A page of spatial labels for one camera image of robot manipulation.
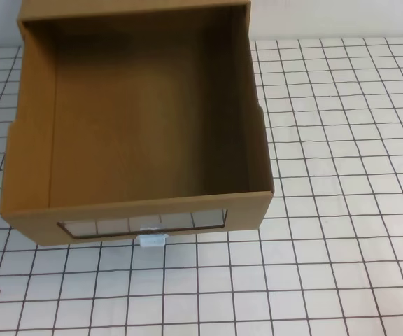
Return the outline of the brown shoebox drawer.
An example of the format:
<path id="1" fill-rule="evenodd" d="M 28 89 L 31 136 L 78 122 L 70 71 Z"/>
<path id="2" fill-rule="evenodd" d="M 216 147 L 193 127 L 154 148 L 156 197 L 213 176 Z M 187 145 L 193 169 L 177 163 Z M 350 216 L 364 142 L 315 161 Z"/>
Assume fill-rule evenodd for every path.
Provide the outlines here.
<path id="1" fill-rule="evenodd" d="M 274 196 L 242 8 L 21 22 L 0 214 L 41 246 L 258 228 Z"/>

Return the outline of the brown shoebox outer shell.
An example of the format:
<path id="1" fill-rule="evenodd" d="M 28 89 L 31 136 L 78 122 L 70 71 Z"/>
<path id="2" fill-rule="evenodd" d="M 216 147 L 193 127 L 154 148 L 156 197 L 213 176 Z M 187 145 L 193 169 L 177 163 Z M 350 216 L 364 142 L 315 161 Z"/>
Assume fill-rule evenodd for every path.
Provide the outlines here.
<path id="1" fill-rule="evenodd" d="M 250 16 L 250 1 L 123 1 L 123 0 L 56 0 L 56 1 L 23 1 L 18 20 L 45 20 L 55 18 L 73 18 L 95 15 L 111 15 L 126 13 L 146 13 L 154 11 L 170 11 L 178 9 L 233 7 L 242 8 L 246 17 Z"/>

